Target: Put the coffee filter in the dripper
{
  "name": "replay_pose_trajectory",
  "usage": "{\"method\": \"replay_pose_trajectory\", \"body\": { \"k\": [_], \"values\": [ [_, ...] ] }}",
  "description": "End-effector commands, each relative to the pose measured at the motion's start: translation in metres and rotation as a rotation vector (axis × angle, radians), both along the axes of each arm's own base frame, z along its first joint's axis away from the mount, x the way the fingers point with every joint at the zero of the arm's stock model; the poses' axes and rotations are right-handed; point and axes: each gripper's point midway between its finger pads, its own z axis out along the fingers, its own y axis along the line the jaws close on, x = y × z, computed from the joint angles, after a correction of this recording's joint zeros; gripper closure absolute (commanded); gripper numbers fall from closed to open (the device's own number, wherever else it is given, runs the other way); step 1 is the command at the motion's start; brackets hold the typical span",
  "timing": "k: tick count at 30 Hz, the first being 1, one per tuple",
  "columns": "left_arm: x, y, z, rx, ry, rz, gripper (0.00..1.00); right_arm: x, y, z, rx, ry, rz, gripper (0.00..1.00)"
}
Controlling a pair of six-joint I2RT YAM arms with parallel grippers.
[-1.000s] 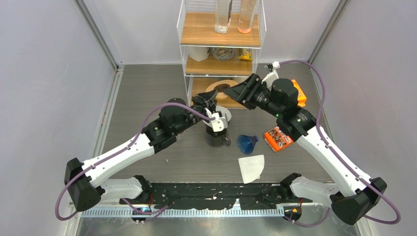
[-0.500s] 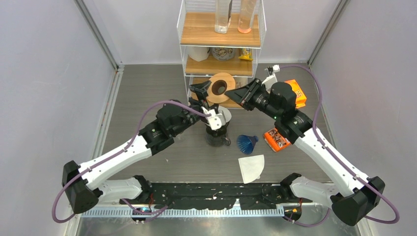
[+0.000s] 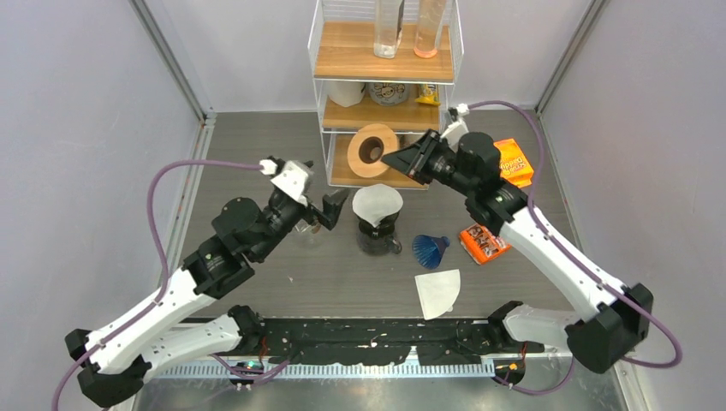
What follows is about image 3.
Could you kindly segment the white paper coffee filter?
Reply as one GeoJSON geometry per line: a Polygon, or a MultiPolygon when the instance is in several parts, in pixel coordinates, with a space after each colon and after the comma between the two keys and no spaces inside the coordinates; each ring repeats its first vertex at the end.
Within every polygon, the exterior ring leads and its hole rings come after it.
{"type": "Polygon", "coordinates": [[[360,188],[352,200],[354,215],[374,228],[385,218],[397,214],[402,207],[402,196],[396,189],[385,184],[360,188]]]}

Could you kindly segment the brown tape roll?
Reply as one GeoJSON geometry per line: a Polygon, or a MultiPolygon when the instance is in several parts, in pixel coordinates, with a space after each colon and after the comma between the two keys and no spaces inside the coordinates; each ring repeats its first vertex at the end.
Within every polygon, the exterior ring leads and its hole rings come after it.
{"type": "Polygon", "coordinates": [[[383,155],[399,150],[400,141],[395,132],[380,123],[361,128],[348,145],[348,166],[362,178],[379,177],[390,167],[383,163],[383,155]]]}

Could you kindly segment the dark green coffee dripper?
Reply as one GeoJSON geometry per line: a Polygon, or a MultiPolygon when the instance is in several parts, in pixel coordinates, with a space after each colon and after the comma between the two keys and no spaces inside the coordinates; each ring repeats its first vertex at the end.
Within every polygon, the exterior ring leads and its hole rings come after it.
{"type": "Polygon", "coordinates": [[[386,237],[392,235],[396,231],[396,220],[398,214],[392,214],[384,217],[377,225],[373,225],[367,222],[362,217],[358,217],[359,231],[363,235],[367,235],[371,238],[386,237]]]}

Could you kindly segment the blue plastic funnel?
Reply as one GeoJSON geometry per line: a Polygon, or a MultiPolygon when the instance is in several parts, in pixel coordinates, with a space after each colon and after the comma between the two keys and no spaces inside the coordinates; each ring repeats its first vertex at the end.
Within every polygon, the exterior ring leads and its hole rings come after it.
{"type": "Polygon", "coordinates": [[[446,236],[417,235],[412,242],[412,252],[422,267],[433,270],[440,266],[443,255],[449,246],[450,240],[446,236]]]}

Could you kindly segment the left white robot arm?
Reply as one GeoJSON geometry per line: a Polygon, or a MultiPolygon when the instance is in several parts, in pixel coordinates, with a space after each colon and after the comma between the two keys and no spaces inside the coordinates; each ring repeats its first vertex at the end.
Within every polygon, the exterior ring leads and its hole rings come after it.
{"type": "Polygon", "coordinates": [[[235,349],[255,353],[264,328],[248,306],[234,306],[185,331],[171,329],[250,279],[252,265],[263,263],[299,221],[333,229],[348,196],[346,188],[326,194],[321,209],[279,188],[264,208],[249,198],[230,200],[211,223],[215,234],[184,259],[161,299],[149,296],[102,329],[76,329],[65,337],[69,354],[81,362],[77,380],[83,395],[108,408],[177,364],[235,349]]]}

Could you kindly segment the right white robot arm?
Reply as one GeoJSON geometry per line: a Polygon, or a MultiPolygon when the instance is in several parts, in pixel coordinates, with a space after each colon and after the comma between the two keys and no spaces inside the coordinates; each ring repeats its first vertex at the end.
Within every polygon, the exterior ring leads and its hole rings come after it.
{"type": "Polygon", "coordinates": [[[502,177],[500,157],[487,134],[464,134],[452,149],[429,130],[381,160],[417,183],[437,181],[462,194],[472,219],[527,257],[574,309],[511,301],[489,317],[494,348],[506,352],[532,342],[566,349],[586,369],[602,374],[647,337],[653,295],[640,283],[628,287],[600,270],[537,207],[528,206],[527,195],[502,177]]]}

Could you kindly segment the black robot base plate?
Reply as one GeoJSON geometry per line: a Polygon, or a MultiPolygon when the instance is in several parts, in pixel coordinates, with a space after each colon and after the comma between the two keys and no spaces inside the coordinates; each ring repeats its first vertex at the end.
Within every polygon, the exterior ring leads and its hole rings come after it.
{"type": "Polygon", "coordinates": [[[472,366],[488,354],[538,354],[481,319],[262,319],[228,354],[266,356],[274,364],[401,365],[414,350],[422,366],[472,366]]]}

